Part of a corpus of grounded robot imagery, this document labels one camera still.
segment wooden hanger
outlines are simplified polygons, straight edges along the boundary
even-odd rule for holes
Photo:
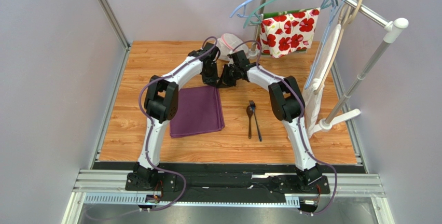
[[[341,45],[341,39],[342,36],[344,35],[344,30],[345,28],[351,24],[353,22],[353,20],[356,18],[357,12],[359,11],[360,7],[362,5],[362,0],[358,0],[357,1],[357,5],[356,8],[354,9],[354,11],[351,12],[351,7],[349,5],[344,5],[341,9],[341,12],[339,14],[339,19],[338,19],[338,24],[341,24],[341,31],[339,33],[339,38],[338,41],[336,43],[336,47],[335,47],[335,51],[333,52],[333,56],[331,57],[330,63],[328,64],[327,70],[325,71],[325,75],[322,78],[321,84],[319,85],[319,87],[313,92],[314,94],[318,94],[319,90],[322,88],[322,86],[325,83],[325,79],[328,76],[328,73],[330,72],[330,69],[332,68],[331,66],[333,65],[333,62],[335,60],[336,54],[338,53],[338,49],[339,46]]]

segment white cloth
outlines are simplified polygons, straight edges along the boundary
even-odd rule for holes
[[[319,60],[317,62],[315,73],[310,86],[307,89],[304,89],[302,92],[302,97],[304,98],[304,101],[306,103],[306,108],[304,112],[307,134],[309,138],[311,138],[313,135],[313,128],[316,124],[319,110],[321,109],[321,98],[322,91],[324,90],[324,85],[322,85],[316,95],[314,94],[314,91],[321,85],[322,78],[327,72],[327,68],[330,64],[330,61],[332,60],[333,52],[335,51],[340,32],[341,25],[337,24],[328,37],[327,41],[325,42],[321,56],[318,58]]]

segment wood surface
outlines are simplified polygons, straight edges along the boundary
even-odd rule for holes
[[[305,54],[291,54],[279,59],[262,58],[261,65],[281,76],[292,75],[300,88],[305,84],[318,43]],[[136,161],[146,131],[146,117],[138,107],[140,90],[152,75],[163,75],[176,68],[201,41],[135,41],[118,91],[112,117],[99,159],[101,161]],[[219,75],[225,62],[218,63]],[[203,86],[196,76],[184,88]],[[294,163],[295,158],[287,132],[273,115],[268,92],[243,80],[236,87],[220,89],[226,127],[214,133],[171,138],[166,130],[160,153],[162,162],[203,163]],[[252,139],[248,139],[248,101],[256,103],[256,115],[263,141],[259,142],[256,124],[252,122]],[[329,74],[318,119],[325,118],[338,102]],[[315,156],[333,164],[355,164],[353,147],[345,123],[327,133],[316,133],[310,139]]]

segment wall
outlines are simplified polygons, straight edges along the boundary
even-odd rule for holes
[[[254,36],[254,27],[243,29],[245,19],[232,11],[246,0],[108,0],[125,35],[133,40],[204,40],[208,36],[234,33],[243,40]],[[259,1],[247,7],[251,12]],[[317,7],[322,0],[279,0],[267,12]],[[320,15],[316,40],[328,21],[328,10]]]
[[[396,223],[440,223],[442,193],[442,10],[437,0],[364,0],[389,20],[410,26],[385,52],[355,95],[352,107],[365,159],[379,173]],[[385,31],[358,15],[345,33],[337,62],[350,86]]]
[[[60,223],[123,48],[97,0],[0,9],[0,223]]]

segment fork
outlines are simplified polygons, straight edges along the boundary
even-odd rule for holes
[[[256,118],[256,105],[255,102],[253,101],[248,101],[250,103],[250,107],[253,110],[253,115],[255,116],[255,121],[256,121],[256,128],[258,129],[258,137],[259,137],[259,141],[262,142],[263,141],[263,137],[261,136],[261,131],[259,130],[259,126],[258,126],[258,119]]]

